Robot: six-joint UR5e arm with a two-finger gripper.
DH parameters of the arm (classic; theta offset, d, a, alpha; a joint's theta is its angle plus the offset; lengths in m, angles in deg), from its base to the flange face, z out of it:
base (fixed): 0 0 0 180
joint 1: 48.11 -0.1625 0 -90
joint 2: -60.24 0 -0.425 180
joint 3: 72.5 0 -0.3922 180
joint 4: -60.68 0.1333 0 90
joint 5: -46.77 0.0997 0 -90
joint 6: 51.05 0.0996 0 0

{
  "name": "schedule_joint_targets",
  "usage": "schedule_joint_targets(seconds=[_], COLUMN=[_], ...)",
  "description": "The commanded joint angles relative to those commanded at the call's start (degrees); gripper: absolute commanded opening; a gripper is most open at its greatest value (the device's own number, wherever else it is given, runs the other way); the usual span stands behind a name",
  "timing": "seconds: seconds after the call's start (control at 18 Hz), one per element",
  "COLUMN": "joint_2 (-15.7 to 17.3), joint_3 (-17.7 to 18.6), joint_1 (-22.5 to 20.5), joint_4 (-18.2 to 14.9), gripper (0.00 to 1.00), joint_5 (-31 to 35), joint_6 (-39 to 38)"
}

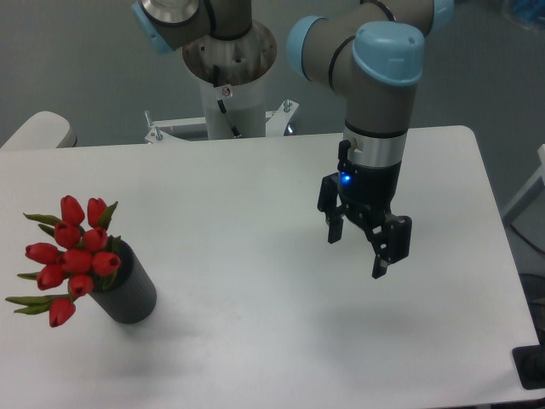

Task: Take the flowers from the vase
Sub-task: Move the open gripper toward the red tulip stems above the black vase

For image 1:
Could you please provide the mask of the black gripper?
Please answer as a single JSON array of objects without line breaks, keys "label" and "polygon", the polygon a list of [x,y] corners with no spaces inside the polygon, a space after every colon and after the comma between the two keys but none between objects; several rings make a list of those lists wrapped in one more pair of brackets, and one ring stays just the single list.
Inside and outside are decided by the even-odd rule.
[{"label": "black gripper", "polygon": [[[391,264],[410,253],[412,219],[392,215],[391,202],[397,189],[401,163],[387,167],[368,167],[349,158],[353,142],[344,140],[338,148],[338,175],[322,179],[318,210],[328,225],[328,242],[342,236],[343,216],[364,230],[376,252],[372,278],[379,279]],[[338,194],[341,205],[337,204]]]}]

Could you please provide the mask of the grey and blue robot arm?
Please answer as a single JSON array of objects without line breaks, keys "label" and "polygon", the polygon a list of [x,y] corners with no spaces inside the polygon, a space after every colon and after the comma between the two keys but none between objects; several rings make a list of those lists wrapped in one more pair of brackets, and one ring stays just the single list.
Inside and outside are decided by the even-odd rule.
[{"label": "grey and blue robot arm", "polygon": [[[133,13],[161,54],[180,51],[199,81],[211,140],[266,133],[262,79],[277,44],[252,15],[249,1],[137,1]],[[412,221],[392,213],[425,38],[451,18],[451,1],[363,1],[330,20],[308,16],[286,42],[290,67],[347,103],[334,174],[324,177],[318,209],[328,240],[344,221],[361,228],[375,252],[372,275],[382,277],[410,251]]]}]

